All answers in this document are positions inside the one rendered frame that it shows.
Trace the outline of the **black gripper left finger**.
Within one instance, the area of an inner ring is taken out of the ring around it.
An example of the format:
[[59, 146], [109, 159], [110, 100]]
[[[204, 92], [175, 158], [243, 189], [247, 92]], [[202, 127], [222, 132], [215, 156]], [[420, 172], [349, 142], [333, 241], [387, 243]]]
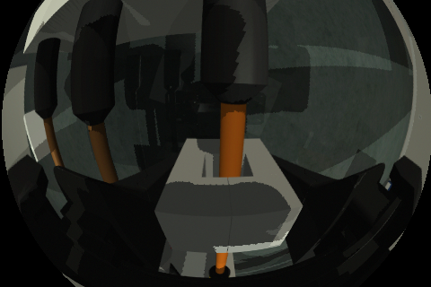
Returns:
[[158, 272], [166, 237], [154, 209], [179, 155], [180, 152], [175, 153], [114, 183], [101, 182], [60, 165], [54, 166], [53, 171], [67, 202], [110, 222], [145, 263], [144, 268]]

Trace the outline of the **grey rectangular block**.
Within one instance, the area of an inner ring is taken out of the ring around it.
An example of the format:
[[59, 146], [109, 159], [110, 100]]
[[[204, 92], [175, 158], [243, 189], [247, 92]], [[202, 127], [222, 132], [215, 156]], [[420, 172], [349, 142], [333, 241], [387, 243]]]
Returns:
[[29, 112], [23, 118], [33, 155], [35, 155], [36, 161], [40, 161], [40, 159], [46, 157], [46, 154], [51, 153], [46, 130], [44, 130], [44, 121], [35, 111]]

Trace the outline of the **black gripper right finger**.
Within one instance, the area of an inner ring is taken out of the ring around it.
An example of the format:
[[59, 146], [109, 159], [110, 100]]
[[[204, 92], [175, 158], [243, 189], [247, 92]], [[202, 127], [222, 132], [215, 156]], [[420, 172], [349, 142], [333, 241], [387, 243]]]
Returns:
[[380, 163], [355, 175], [334, 179], [270, 155], [303, 205], [285, 237], [294, 265], [315, 256], [313, 249], [330, 233], [352, 198], [380, 183], [385, 168]]

